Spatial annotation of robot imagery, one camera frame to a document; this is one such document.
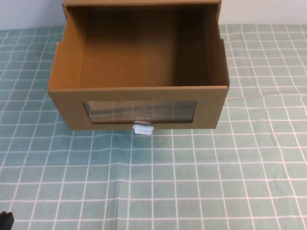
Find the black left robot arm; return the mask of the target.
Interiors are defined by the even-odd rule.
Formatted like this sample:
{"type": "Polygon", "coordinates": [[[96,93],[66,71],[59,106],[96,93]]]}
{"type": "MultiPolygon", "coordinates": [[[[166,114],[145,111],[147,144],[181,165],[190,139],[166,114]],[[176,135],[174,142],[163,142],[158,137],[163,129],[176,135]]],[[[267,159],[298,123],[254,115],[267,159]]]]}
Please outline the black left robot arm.
{"type": "Polygon", "coordinates": [[[12,212],[0,213],[0,230],[11,230],[14,223],[14,217],[12,212]]]}

